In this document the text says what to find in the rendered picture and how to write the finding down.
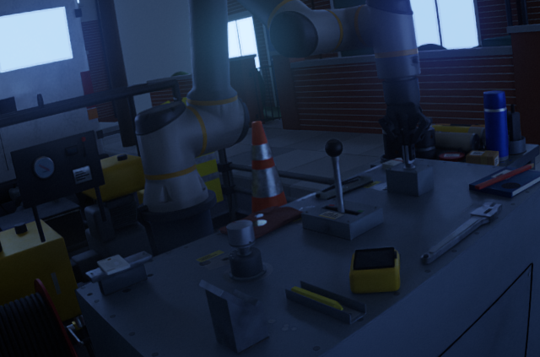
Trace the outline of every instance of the blue thermos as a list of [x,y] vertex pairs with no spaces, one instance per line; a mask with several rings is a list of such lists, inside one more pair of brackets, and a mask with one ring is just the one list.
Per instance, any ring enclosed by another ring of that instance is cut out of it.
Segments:
[[504,91],[483,93],[483,117],[486,124],[486,149],[499,152],[499,160],[508,160],[508,124]]

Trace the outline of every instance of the adjustable wrench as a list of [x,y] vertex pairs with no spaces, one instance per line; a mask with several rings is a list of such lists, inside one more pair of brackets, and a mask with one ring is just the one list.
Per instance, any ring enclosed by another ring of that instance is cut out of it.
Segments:
[[462,224],[459,228],[450,233],[445,239],[435,246],[431,247],[427,253],[423,254],[421,259],[424,264],[430,264],[439,256],[446,253],[457,243],[473,233],[479,226],[487,224],[497,218],[502,209],[502,203],[484,203],[482,207],[476,208],[471,212],[471,218]]

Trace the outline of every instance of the dial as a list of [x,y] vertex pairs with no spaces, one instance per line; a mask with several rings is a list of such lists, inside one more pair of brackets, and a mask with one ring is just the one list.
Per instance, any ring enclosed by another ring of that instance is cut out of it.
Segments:
[[54,161],[50,157],[41,156],[34,162],[34,173],[42,179],[49,178],[54,173]]

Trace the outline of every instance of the floor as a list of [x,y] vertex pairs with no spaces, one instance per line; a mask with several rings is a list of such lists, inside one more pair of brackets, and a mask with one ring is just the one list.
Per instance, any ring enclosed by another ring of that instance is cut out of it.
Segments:
[[[355,176],[368,170],[372,165],[379,164],[380,158],[384,154],[382,135],[380,134],[293,131],[283,129],[281,120],[266,122],[264,129],[278,171],[333,178],[332,161],[324,149],[326,142],[333,138],[340,140],[343,144],[343,152],[339,160],[343,179]],[[103,138],[103,146],[109,155],[120,153],[137,155],[135,146],[122,147],[119,134]],[[251,130],[241,142],[225,151],[227,160],[233,164],[251,166]],[[233,176],[238,188],[251,190],[250,172],[234,170]],[[324,184],[289,178],[282,178],[281,182],[285,196],[289,201],[327,187]],[[246,198],[241,198],[240,195],[239,210],[242,210],[242,206],[244,206],[243,210],[247,212],[249,209],[246,207],[249,207],[250,203],[251,200],[246,201]]]

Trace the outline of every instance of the orange traffic cone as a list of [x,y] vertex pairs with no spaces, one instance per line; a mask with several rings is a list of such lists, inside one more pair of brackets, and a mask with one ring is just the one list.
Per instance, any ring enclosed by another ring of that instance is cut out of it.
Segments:
[[251,123],[251,211],[287,203],[261,121]]

